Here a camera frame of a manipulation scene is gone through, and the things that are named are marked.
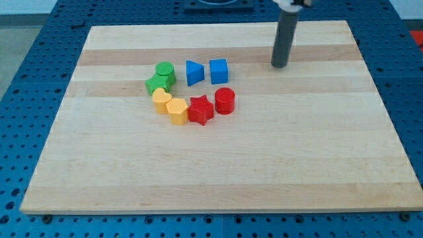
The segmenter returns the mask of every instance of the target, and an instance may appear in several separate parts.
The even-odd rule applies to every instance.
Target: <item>blue pegboard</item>
[[[264,22],[254,11],[184,13],[183,2],[59,0],[0,103],[0,237],[423,237],[423,213],[41,216],[19,212],[89,29],[104,24]],[[300,20],[347,20],[391,120],[423,182],[423,63],[387,0],[322,0]]]

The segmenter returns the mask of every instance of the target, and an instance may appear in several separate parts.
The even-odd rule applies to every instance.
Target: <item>wooden board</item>
[[[345,21],[299,22],[288,66],[276,24],[91,28],[21,210],[177,214],[421,210],[423,192]],[[227,58],[228,85],[208,60]],[[206,126],[154,113],[144,81],[170,60],[175,97],[229,86]],[[185,61],[206,65],[187,87]]]

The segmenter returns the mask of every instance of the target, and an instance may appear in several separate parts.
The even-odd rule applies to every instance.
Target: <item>colored block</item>
[[[212,84],[227,83],[229,71],[226,59],[210,60],[210,75]]]
[[[158,88],[154,90],[152,99],[156,112],[159,114],[167,114],[166,104],[172,99],[172,95],[166,93],[163,88]]]
[[[166,92],[169,92],[171,90],[169,76],[154,74],[152,78],[145,81],[145,88],[150,96],[153,95],[154,90],[158,88],[163,88]]]
[[[202,64],[186,61],[186,82],[188,86],[204,80],[204,66]]]
[[[156,74],[160,76],[169,76],[170,85],[174,85],[176,83],[176,76],[174,74],[174,67],[171,62],[161,62],[156,65],[155,68]]]
[[[184,125],[188,121],[188,105],[185,99],[173,98],[166,104],[166,107],[172,124]]]
[[[218,89],[214,94],[216,112],[226,115],[235,109],[235,92],[227,87]]]
[[[207,120],[214,117],[214,106],[207,96],[191,97],[191,105],[188,109],[190,122],[198,122],[201,125],[206,125]]]

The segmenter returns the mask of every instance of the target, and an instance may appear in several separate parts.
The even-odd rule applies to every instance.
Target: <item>red star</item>
[[[207,100],[207,96],[191,97],[191,106],[189,107],[190,122],[198,122],[202,126],[206,125],[207,120],[214,117],[213,103]]]

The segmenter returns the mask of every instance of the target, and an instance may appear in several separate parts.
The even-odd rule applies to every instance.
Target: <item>blue block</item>
[[[204,66],[193,62],[186,61],[186,82],[188,86],[194,85],[204,80]]]
[[[212,84],[227,83],[229,74],[226,59],[210,60],[210,75]]]

